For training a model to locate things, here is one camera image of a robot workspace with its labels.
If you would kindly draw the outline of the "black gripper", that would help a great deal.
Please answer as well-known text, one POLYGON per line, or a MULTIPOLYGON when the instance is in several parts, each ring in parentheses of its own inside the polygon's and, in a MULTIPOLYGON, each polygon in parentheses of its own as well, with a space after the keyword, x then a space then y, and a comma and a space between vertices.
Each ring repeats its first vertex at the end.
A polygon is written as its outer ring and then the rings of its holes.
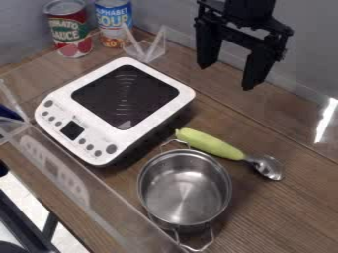
POLYGON ((224 41, 247 49, 242 87, 250 91, 266 81, 294 34, 274 17, 276 0, 196 0, 196 4, 196 63, 204 69, 218 61, 224 41))

